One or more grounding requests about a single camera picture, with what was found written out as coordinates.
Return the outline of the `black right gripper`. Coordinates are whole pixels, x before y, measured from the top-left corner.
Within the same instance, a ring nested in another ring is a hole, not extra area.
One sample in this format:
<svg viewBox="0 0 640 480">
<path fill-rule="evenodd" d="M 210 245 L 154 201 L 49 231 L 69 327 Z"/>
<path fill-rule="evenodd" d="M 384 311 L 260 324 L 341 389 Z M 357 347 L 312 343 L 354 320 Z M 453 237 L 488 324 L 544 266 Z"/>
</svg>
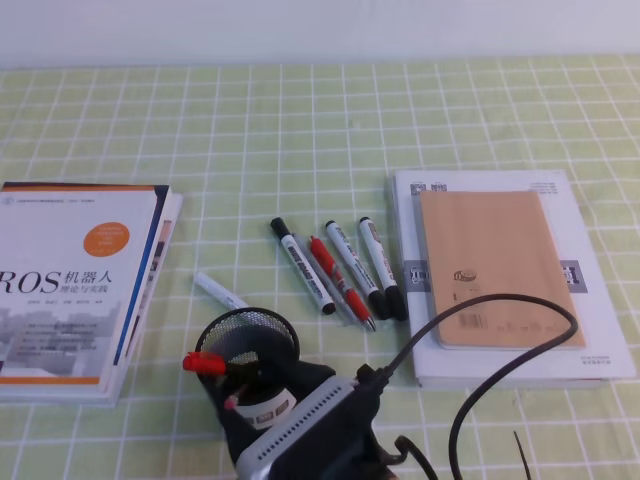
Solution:
<svg viewBox="0 0 640 480">
<path fill-rule="evenodd" d="M 322 383 L 338 375 L 330 367 L 324 365 L 302 361 L 293 364 L 274 361 L 261 369 L 261 376 L 264 378 L 273 377 L 282 382 L 296 398 L 297 406 Z M 380 397 L 387 385 L 387 380 L 377 378 L 376 372 L 367 367 L 365 381 L 358 384 L 364 389 L 364 398 L 375 402 L 373 407 L 375 415 L 371 419 L 372 423 L 378 413 Z M 236 462 L 240 454 L 272 426 L 260 431 L 254 429 L 239 413 L 234 410 L 226 410 L 223 406 L 224 402 L 218 394 L 212 395 L 212 403 L 226 434 L 229 454 L 236 472 Z M 389 468 L 390 461 L 391 456 L 379 445 L 370 424 L 368 432 L 363 437 L 362 452 L 351 458 L 346 464 L 338 466 L 327 479 L 394 479 L 396 475 Z"/>
</svg>

